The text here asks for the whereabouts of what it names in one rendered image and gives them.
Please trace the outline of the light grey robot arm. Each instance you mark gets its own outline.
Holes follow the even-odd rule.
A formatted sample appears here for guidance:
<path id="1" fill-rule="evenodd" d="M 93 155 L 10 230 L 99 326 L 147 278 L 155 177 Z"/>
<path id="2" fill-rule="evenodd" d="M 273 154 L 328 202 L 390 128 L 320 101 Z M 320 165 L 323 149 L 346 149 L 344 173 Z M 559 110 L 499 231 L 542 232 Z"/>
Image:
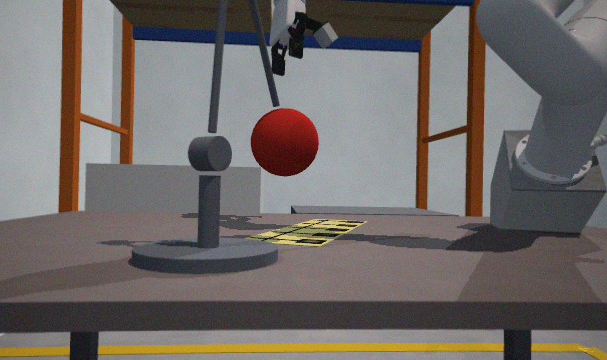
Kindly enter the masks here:
<path id="1" fill-rule="evenodd" d="M 542 96 L 515 161 L 549 184 L 584 177 L 591 151 L 607 144 L 607 134 L 595 137 L 607 113 L 607 0 L 562 25 L 557 18 L 574 1 L 480 0 L 476 13 L 486 44 Z"/>

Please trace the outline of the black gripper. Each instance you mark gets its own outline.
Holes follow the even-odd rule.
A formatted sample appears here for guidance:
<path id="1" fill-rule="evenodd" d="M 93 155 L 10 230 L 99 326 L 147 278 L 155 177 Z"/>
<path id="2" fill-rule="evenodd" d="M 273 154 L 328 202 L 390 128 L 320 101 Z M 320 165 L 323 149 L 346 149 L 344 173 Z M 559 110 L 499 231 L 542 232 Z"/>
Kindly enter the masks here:
<path id="1" fill-rule="evenodd" d="M 305 12 L 306 0 L 274 0 L 273 3 L 275 8 L 269 41 L 270 46 L 274 45 L 271 48 L 272 73 L 284 76 L 286 50 L 289 49 L 289 56 L 303 58 L 304 31 L 308 17 Z M 293 24 L 296 20 L 297 23 Z M 278 39 L 279 41 L 277 41 Z M 279 43 L 284 47 L 281 47 Z M 281 55 L 277 49 L 283 50 Z"/>

